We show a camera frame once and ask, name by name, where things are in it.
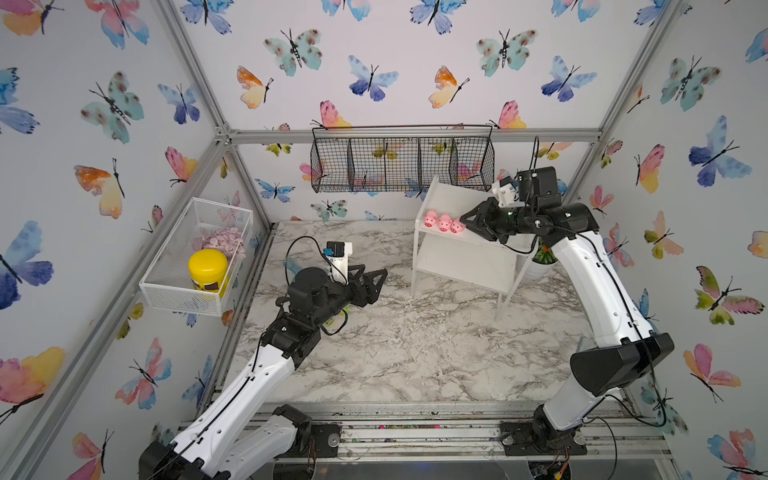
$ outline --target yellow lid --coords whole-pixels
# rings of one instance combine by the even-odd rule
[[[227,256],[212,248],[200,250],[190,257],[189,269],[199,283],[219,282],[227,271]]]

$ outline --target blue butterfly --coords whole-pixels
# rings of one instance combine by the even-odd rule
[[[411,8],[411,22],[422,23],[429,17],[427,25],[435,21],[435,30],[442,35],[450,33],[452,23],[448,14],[464,5],[467,0],[422,0],[424,5],[417,5]]]
[[[197,101],[192,87],[189,87],[184,93],[181,93],[181,87],[176,87],[176,90],[174,90],[162,84],[157,84],[157,89],[163,94],[168,104],[176,107],[176,113],[174,114],[176,123],[179,125],[186,124],[188,114],[192,121],[200,120],[200,111],[192,105]]]
[[[579,68],[581,67],[571,68],[571,71],[569,72],[568,67],[565,66],[565,62],[560,55],[558,55],[552,60],[552,71],[549,72],[549,74],[554,77],[554,80],[546,85],[542,85],[541,93],[550,97],[558,91],[560,92],[558,93],[559,101],[571,100],[574,97],[573,88],[584,87],[598,76],[597,72],[594,71],[592,73],[574,75],[574,72]]]
[[[349,89],[355,95],[360,95],[370,91],[373,101],[384,100],[385,94],[381,87],[388,87],[395,83],[397,77],[400,76],[396,71],[389,73],[375,74],[376,68],[371,65],[371,69],[362,64],[355,55],[349,56],[349,65],[352,67],[352,73],[358,78],[358,80],[349,86]]]
[[[264,46],[267,50],[276,55],[275,62],[280,70],[285,71],[286,75],[292,77],[296,73],[296,63],[299,64],[299,68],[302,67],[301,62],[317,70],[322,63],[323,53],[314,45],[320,43],[320,37],[322,34],[316,29],[307,30],[298,37],[296,41],[293,41],[293,33],[288,29],[288,35],[286,32],[280,30],[280,33],[285,35],[285,38],[290,43],[290,46],[279,38],[267,38],[264,40]]]
[[[418,182],[411,178],[407,179],[406,181],[408,182],[408,188],[410,189],[406,192],[406,197],[418,197],[423,202],[424,199],[427,198],[427,190],[429,190],[429,187],[422,187]]]
[[[650,22],[650,25],[654,24],[654,21],[661,15],[661,10],[664,8],[664,4],[667,0],[654,0],[654,4],[651,7],[641,8],[637,11],[637,18],[634,19],[636,25],[645,25]]]
[[[17,68],[0,70],[0,121],[16,131],[30,134],[40,124],[35,120],[35,116],[21,108],[8,106],[18,101],[17,98],[13,98],[18,81],[16,70]]]
[[[45,285],[53,275],[53,263],[30,262],[42,249],[42,230],[38,223],[30,220],[11,242],[11,246],[0,255],[0,310],[21,299],[18,285],[26,281],[32,286]]]
[[[696,68],[701,61],[701,57],[694,62],[695,57],[690,60],[690,70],[686,71],[685,61],[675,58],[670,63],[670,77],[664,82],[661,88],[661,103],[665,104],[674,97],[680,99],[680,107],[683,111],[693,107],[704,96],[704,87],[702,85],[713,84],[720,78],[721,70],[718,67]]]
[[[230,33],[230,23],[224,20],[220,15],[227,10],[230,5],[234,3],[234,0],[187,0],[190,4],[181,7],[181,13],[184,14],[184,18],[187,22],[198,23],[200,18],[203,18],[203,25],[210,24],[214,26],[216,31],[224,35]]]
[[[280,184],[275,184],[273,187],[272,185],[268,184],[265,181],[256,179],[256,182],[261,185],[261,187],[264,189],[264,191],[259,192],[262,197],[264,198],[276,198],[277,200],[280,200],[284,204],[287,204],[290,202],[290,199],[288,198],[288,193],[292,192],[294,188],[296,187],[279,187]]]
[[[344,208],[344,205],[346,205],[346,200],[337,200],[332,204],[326,201],[323,201],[321,204],[311,204],[310,207],[317,211],[318,217],[322,218],[324,222],[327,222],[334,215],[341,218],[346,217],[346,208]]]
[[[205,393],[205,387],[210,383],[210,377],[214,373],[214,359],[209,355],[205,360],[205,367],[203,367],[203,375],[197,372],[197,380],[194,385],[187,389],[186,392],[181,394],[183,400],[191,402],[193,399],[196,401],[197,408],[203,403],[203,394]]]
[[[693,166],[703,165],[698,174],[699,185],[711,187],[715,183],[715,172],[720,172],[722,178],[743,178],[752,173],[752,167],[745,165],[730,155],[725,155],[738,147],[725,145],[725,133],[727,125],[724,115],[720,115],[715,121],[715,126],[707,134],[706,147],[691,147],[688,160]]]

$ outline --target butterfly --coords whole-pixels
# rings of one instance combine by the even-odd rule
[[[43,5],[41,0],[7,0],[0,4],[1,9],[9,12],[3,15],[2,22],[19,36],[34,35],[38,29],[45,35],[45,19],[51,10],[64,11],[53,6],[55,1]]]
[[[138,302],[134,305],[134,308],[131,309],[131,311],[128,313],[128,316],[125,317],[125,321],[123,322],[123,325],[118,330],[118,334],[115,336],[114,339],[116,340],[122,340],[127,335],[128,332],[131,331],[131,324],[130,321],[138,320],[144,315],[144,304],[142,302]]]
[[[429,190],[429,187],[422,187],[419,185],[418,182],[413,180],[412,178],[406,179],[406,182],[408,183],[408,191],[406,191],[406,197],[408,198],[414,198],[418,197],[423,202],[425,198],[427,198],[427,190]]]
[[[752,243],[746,249],[755,257],[768,258],[768,232],[761,230],[752,232]]]
[[[312,120],[318,127],[352,127],[352,124],[339,115],[339,111],[336,110],[336,107],[330,100],[320,102],[320,118],[323,120],[322,123],[317,120]]]
[[[181,395],[181,399],[191,402],[195,400],[195,405],[199,409],[203,404],[203,394],[205,393],[205,387],[210,383],[210,377],[214,374],[214,359],[209,355],[205,360],[205,366],[203,367],[203,375],[197,372],[195,377],[196,382],[190,388],[184,391]]]
[[[746,429],[741,433],[731,431],[730,443],[720,435],[715,435],[707,440],[707,444],[712,455],[732,465],[725,467],[733,471],[726,480],[756,480],[758,476],[768,476],[766,475],[768,471],[760,471],[754,468],[755,436],[751,430]]]
[[[456,79],[453,78],[453,74],[450,70],[443,65],[437,70],[435,74],[435,88],[440,91],[429,95],[429,101],[432,103],[432,108],[440,108],[445,104],[449,104],[453,101],[458,94],[458,91],[462,89],[464,84],[469,81],[467,78],[461,84],[457,84]]]
[[[498,123],[489,120],[496,128],[526,128],[528,125],[520,118],[518,102],[508,101],[502,107],[502,114],[498,117]]]
[[[163,430],[163,426],[158,422],[152,427],[152,436],[150,437],[150,440],[152,442],[160,442],[163,445],[168,445],[173,441],[174,437],[175,435],[170,429]]]
[[[637,11],[637,18],[634,19],[634,24],[645,25],[650,22],[649,27],[654,24],[659,15],[661,15],[661,10],[664,8],[667,0],[653,0],[653,2],[652,6],[643,7]]]
[[[107,473],[104,469],[104,454],[107,451],[107,442],[112,438],[114,432],[109,430],[104,433],[104,442],[101,448],[98,448],[83,432],[79,432],[72,439],[72,451],[78,458],[90,458],[85,465],[81,466],[67,480],[98,480],[102,473]]]
[[[18,101],[13,97],[18,81],[17,70],[17,68],[0,70],[0,121],[16,131],[30,134],[40,122],[36,121],[35,116],[28,111],[8,106]]]
[[[147,227],[149,227],[149,230],[146,228],[142,228],[142,230],[145,232],[154,233],[154,228],[160,224],[160,220],[163,220],[163,209],[155,205],[152,207],[152,223],[147,221]]]
[[[568,7],[571,10],[576,6],[576,0],[554,0],[552,2],[552,13],[555,17],[563,15]],[[587,18],[594,17],[594,14],[600,11],[600,0],[578,0],[578,20],[583,22]]]
[[[324,222],[327,222],[334,215],[341,218],[346,217],[346,208],[344,208],[344,205],[346,205],[346,200],[337,200],[332,204],[326,201],[323,201],[321,204],[311,204],[310,207],[317,211],[318,217],[322,218]]]
[[[654,229],[645,230],[645,241],[652,243],[654,246],[650,249],[654,258],[664,258],[664,251],[670,255],[680,255],[683,253],[683,247],[670,240],[670,235],[674,233],[670,232],[667,228],[667,224],[664,221],[664,212],[660,211],[654,220]]]
[[[751,296],[744,295],[729,295],[731,292],[741,290],[741,288],[730,288],[733,283],[733,277],[730,278],[728,286],[722,292],[717,285],[717,279],[715,279],[712,270],[705,266],[697,266],[696,270],[699,271],[701,276],[701,290],[694,290],[696,292],[698,301],[696,303],[697,310],[709,310],[710,323],[713,325],[722,324],[728,322],[729,325],[733,325],[733,317],[728,313],[729,311],[734,313],[752,313],[754,315],[763,312],[763,304],[752,298]]]
[[[323,11],[333,17],[336,10],[339,9],[339,5],[346,5],[347,2],[349,3],[349,11],[352,12],[352,16],[358,22],[371,12],[371,0],[323,0]]]
[[[38,223],[30,220],[11,242],[11,246],[0,255],[0,310],[6,309],[17,300],[16,283],[27,282],[32,286],[45,285],[53,276],[53,264],[47,261],[30,262],[40,253],[43,232]]]
[[[173,147],[166,149],[165,159],[168,160],[170,167],[174,169],[174,173],[178,176],[178,178],[169,180],[171,186],[188,182],[192,177],[192,173],[197,168],[197,160],[186,158]]]
[[[483,38],[476,44],[478,51],[482,53],[480,68],[483,69],[486,77],[496,73],[499,65],[503,68],[504,63],[509,65],[512,70],[520,70],[525,65],[525,59],[531,54],[525,46],[533,43],[538,32],[535,30],[523,31],[512,37],[509,43],[507,43],[509,30],[507,30],[506,35],[503,35],[501,31],[498,34],[502,36],[501,45],[493,38]],[[507,56],[509,48],[513,48],[514,51],[512,55]]]
[[[752,63],[768,55],[768,28],[755,35],[752,45],[746,50],[746,62]]]
[[[240,100],[248,105],[248,108],[257,108],[262,102],[266,102],[266,93],[272,84],[272,78],[266,83],[256,78],[256,75],[250,73],[245,67],[237,67],[237,81],[248,90],[240,96]]]
[[[630,99],[635,99],[635,98],[637,99],[637,102],[634,105],[632,105],[632,108],[627,110],[627,113],[633,111],[635,107],[637,107],[639,104],[643,103],[648,98],[650,98],[650,95],[643,96],[643,85],[642,84],[640,84],[637,87],[635,87],[635,89],[632,91],[632,96],[630,97]]]
[[[386,95],[384,90],[382,90],[382,87],[392,86],[392,84],[395,83],[397,78],[400,76],[400,74],[396,71],[376,74],[376,70],[379,68],[378,65],[376,68],[371,65],[369,70],[368,67],[363,65],[355,55],[350,55],[347,59],[349,60],[349,66],[352,67],[352,74],[357,77],[357,81],[353,84],[350,84],[349,89],[353,94],[360,96],[368,91],[370,92],[369,95],[373,101],[384,100]]]
[[[694,62],[695,57],[690,60],[690,70],[683,76],[686,65],[685,61],[675,58],[670,63],[670,77],[664,82],[661,88],[661,103],[666,104],[674,97],[680,99],[680,107],[686,111],[693,107],[704,96],[704,87],[702,85],[713,84],[720,78],[722,70],[718,67],[696,68],[701,61],[701,57]]]
[[[160,340],[155,337],[147,352],[144,368],[141,368],[136,360],[134,360],[136,366],[128,367],[138,370],[140,375],[123,385],[114,394],[114,397],[122,400],[125,405],[130,405],[138,396],[139,409],[151,409],[157,401],[154,394],[157,382],[165,380],[170,376],[170,360],[165,359],[161,362],[160,357],[162,355],[163,349],[160,347]]]
[[[65,351],[57,346],[38,356],[0,360],[0,402],[14,404],[0,413],[0,425],[22,406],[39,400],[64,364]]]
[[[85,6],[101,16],[101,31],[112,45],[125,49],[125,35],[130,32],[144,45],[149,39],[149,28],[144,20],[134,15],[138,0],[85,0]]]
[[[411,22],[422,23],[429,17],[427,25],[434,20],[438,34],[450,33],[453,24],[448,15],[453,15],[453,12],[466,2],[467,0],[422,0],[424,5],[411,8]]]
[[[639,183],[649,194],[655,192],[659,187],[659,167],[663,159],[663,145],[656,145],[651,148],[643,163],[640,162],[640,155],[637,155],[634,158],[637,163],[637,179],[634,181],[634,186],[636,187]]]
[[[685,364],[688,365],[691,375],[698,378],[712,392],[712,400],[715,403],[717,403],[717,399],[720,401],[723,399],[717,395],[712,385],[732,386],[734,388],[741,386],[741,379],[731,372],[720,370],[710,375],[710,368],[712,367],[712,349],[710,347],[699,343],[694,347],[693,352],[686,350],[683,357],[685,357]]]
[[[605,150],[603,150],[603,158],[600,162],[600,168],[606,168],[608,164],[613,161],[611,155],[614,155],[616,152],[621,150],[622,145],[624,145],[624,142],[621,140],[614,141],[614,139],[611,138],[608,141],[608,146],[606,146]]]
[[[664,398],[659,399],[654,387],[650,382],[647,382],[640,387],[640,398],[642,398],[643,402],[648,405],[654,406],[657,424],[660,425],[664,421],[664,413],[667,414],[667,422],[661,427],[662,432],[668,435],[674,435],[678,430],[685,434],[688,433],[688,425],[685,424],[683,417],[681,417],[680,414],[677,413],[677,410],[675,410],[667,401],[673,400],[673,398],[667,398],[666,391],[664,392]]]
[[[194,90],[189,87],[187,91],[181,93],[181,86],[177,86],[176,90],[171,87],[166,87],[163,84],[157,84],[157,89],[165,97],[165,100],[169,105],[176,107],[176,113],[174,114],[174,120],[179,125],[187,123],[187,115],[192,121],[200,120],[200,110],[197,109],[193,103],[197,101],[194,96]]]
[[[697,175],[699,185],[711,187],[715,183],[715,172],[720,172],[722,178],[744,178],[752,173],[752,167],[745,165],[726,152],[739,147],[731,147],[733,141],[725,145],[727,123],[724,115],[715,121],[715,126],[707,134],[706,147],[691,147],[688,161],[691,165],[702,165]]]
[[[281,124],[277,128],[277,130],[279,130],[279,131],[290,131],[290,127],[288,126],[288,124]],[[266,149],[268,151],[272,152],[273,154],[275,154],[275,157],[279,157],[281,151],[284,151],[285,153],[289,154],[290,153],[290,146],[291,145],[292,144],[271,144],[271,145],[267,146]]]
[[[216,31],[222,35],[230,33],[230,23],[224,20],[221,15],[227,10],[230,5],[234,3],[234,0],[187,0],[189,5],[181,7],[181,13],[184,14],[184,18],[187,22],[198,23],[200,17],[203,18],[203,25],[210,24],[214,26]]]
[[[634,260],[632,260],[629,253],[622,248],[629,242],[627,242],[626,237],[621,240],[618,223],[608,231],[608,236],[610,238],[603,239],[603,248],[608,254],[608,258],[611,259],[611,264],[614,266],[614,269],[617,269],[619,264],[625,268],[634,266]]]
[[[541,93],[551,97],[555,92],[558,93],[559,101],[569,101],[574,97],[574,88],[584,87],[598,76],[597,72],[574,75],[581,67],[571,68],[565,66],[565,62],[558,55],[552,60],[552,70],[549,72],[554,80],[541,86]]]
[[[127,91],[128,79],[121,71],[115,72],[107,87],[107,94],[101,90],[99,84],[96,84],[99,93],[88,90],[92,94],[104,99],[107,104],[98,101],[92,101],[80,110],[80,118],[94,125],[101,125],[104,135],[114,140],[119,140],[124,144],[128,143],[131,137],[128,135],[126,124],[131,124],[128,120],[141,120],[144,118],[144,109],[139,103],[139,97],[136,94]]]
[[[280,200],[284,204],[287,204],[290,202],[290,198],[288,198],[288,193],[292,192],[294,188],[296,187],[280,187],[280,184],[275,184],[273,187],[272,185],[268,184],[265,181],[256,179],[256,182],[261,185],[261,187],[264,189],[263,191],[259,192],[263,198],[276,198],[277,200]]]
[[[610,203],[614,201],[614,195],[608,194],[603,198],[603,186],[597,185],[594,188],[594,193],[589,196],[589,203],[592,204],[592,210],[597,210],[601,214],[603,214],[603,217],[605,217],[605,212],[603,209]]]
[[[93,167],[74,166],[74,177],[83,190],[91,192],[94,197],[101,195],[98,203],[100,214],[118,218],[123,211],[123,198],[125,192],[120,185],[120,175],[118,174],[118,160],[112,159],[112,172],[99,170]]]
[[[267,50],[276,55],[275,62],[280,70],[285,71],[286,75],[292,77],[296,73],[296,64],[302,67],[302,62],[313,70],[320,68],[323,61],[323,53],[314,45],[320,43],[322,34],[316,29],[307,30],[293,41],[293,33],[288,29],[288,35],[280,30],[290,43],[290,47],[279,38],[267,38],[264,40],[264,46]]]

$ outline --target potted plant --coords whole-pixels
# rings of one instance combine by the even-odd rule
[[[552,265],[557,262],[558,258],[552,253],[552,249],[539,242],[538,252],[536,252],[533,261],[523,274],[523,280],[530,282],[543,277],[552,268]],[[522,261],[518,261],[520,267],[522,267],[523,263],[524,262]]]

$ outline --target yellow jar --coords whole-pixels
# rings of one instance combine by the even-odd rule
[[[219,250],[206,248],[196,252],[189,261],[190,276],[197,290],[223,294],[227,274],[227,256]]]

